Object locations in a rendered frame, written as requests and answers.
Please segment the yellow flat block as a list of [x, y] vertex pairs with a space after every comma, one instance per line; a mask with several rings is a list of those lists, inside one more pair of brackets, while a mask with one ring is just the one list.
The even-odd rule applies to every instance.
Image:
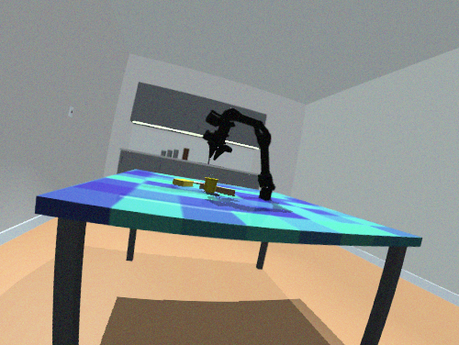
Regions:
[[194, 181], [189, 181], [186, 179], [173, 179], [173, 184], [180, 186], [193, 186]]

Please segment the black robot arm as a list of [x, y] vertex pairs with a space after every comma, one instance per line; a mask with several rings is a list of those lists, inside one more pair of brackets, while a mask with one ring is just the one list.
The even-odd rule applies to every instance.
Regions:
[[[224, 120], [225, 119], [225, 120]], [[259, 198], [272, 201], [272, 194], [275, 189], [273, 176], [270, 173], [270, 161], [269, 161], [269, 146], [271, 142], [271, 135], [267, 128], [263, 125], [262, 121], [252, 117], [247, 117], [240, 113], [235, 108], [229, 108], [223, 112], [222, 115], [218, 114], [214, 110], [211, 110], [206, 117], [206, 122], [213, 126], [230, 131], [230, 127], [235, 127], [234, 122], [240, 122], [242, 124], [254, 127], [255, 134], [257, 136], [258, 144], [261, 148], [261, 167], [262, 171], [258, 174], [258, 182], [262, 188], [260, 191]], [[260, 130], [263, 132], [260, 132]], [[267, 188], [268, 187], [268, 188]]]

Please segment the tan rectangular bar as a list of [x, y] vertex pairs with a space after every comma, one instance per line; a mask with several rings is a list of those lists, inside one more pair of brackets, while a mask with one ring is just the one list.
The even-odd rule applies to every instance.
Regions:
[[[200, 183], [199, 188], [200, 189], [204, 189], [204, 186], [205, 186], [205, 184]], [[236, 190], [229, 189], [229, 188], [224, 188], [224, 187], [219, 187], [219, 186], [216, 187], [216, 192], [217, 193], [222, 193], [222, 194], [225, 194], [225, 195], [235, 195], [235, 191]]]

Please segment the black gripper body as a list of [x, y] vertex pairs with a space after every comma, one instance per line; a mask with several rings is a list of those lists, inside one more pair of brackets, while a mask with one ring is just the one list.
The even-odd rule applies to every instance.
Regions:
[[230, 147], [229, 145], [224, 145], [226, 144], [225, 140], [226, 140], [226, 137], [229, 136], [228, 135], [229, 132], [222, 128], [218, 128], [218, 130], [215, 130], [215, 132], [217, 132], [215, 136], [209, 133], [204, 133], [202, 138], [209, 139], [209, 142], [216, 143], [218, 145], [218, 148], [224, 149], [227, 152], [231, 153], [232, 147]]

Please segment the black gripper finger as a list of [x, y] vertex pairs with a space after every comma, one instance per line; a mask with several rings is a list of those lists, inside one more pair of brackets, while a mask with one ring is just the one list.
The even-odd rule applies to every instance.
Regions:
[[224, 149], [217, 148], [213, 160], [215, 160], [216, 158], [218, 158], [218, 157], [219, 157], [223, 152], [225, 152], [225, 151], [226, 151], [226, 150], [224, 150]]
[[208, 142], [208, 145], [209, 145], [209, 158], [212, 157], [212, 155], [214, 154], [215, 150], [217, 149], [218, 145], [216, 143], [212, 143], [212, 142]]

